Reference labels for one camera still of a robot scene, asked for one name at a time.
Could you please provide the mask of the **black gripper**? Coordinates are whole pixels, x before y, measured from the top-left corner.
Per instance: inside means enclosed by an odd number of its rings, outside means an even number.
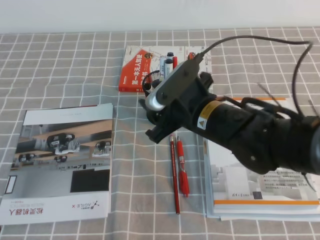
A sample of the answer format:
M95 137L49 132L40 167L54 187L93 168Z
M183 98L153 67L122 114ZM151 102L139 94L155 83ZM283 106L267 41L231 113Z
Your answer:
M201 111L200 108L204 106L205 100L214 98L214 95L208 92L212 83L211 74L202 72L182 95L160 111L149 109L146 106L146 100L140 99L139 103L146 110L148 120L155 125L153 129L148 129L145 132L148 138L158 144L181 127L203 136L204 131L197 127L196 118Z

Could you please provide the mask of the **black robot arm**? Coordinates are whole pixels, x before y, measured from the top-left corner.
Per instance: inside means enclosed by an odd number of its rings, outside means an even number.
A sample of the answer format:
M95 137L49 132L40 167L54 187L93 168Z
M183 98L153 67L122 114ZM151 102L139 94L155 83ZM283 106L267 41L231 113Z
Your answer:
M154 124L146 134L154 143L185 128L232 152L247 169L266 174L277 168L300 173L320 172L320 120L256 98L236 102L209 93L213 79L201 73L160 111L140 100Z

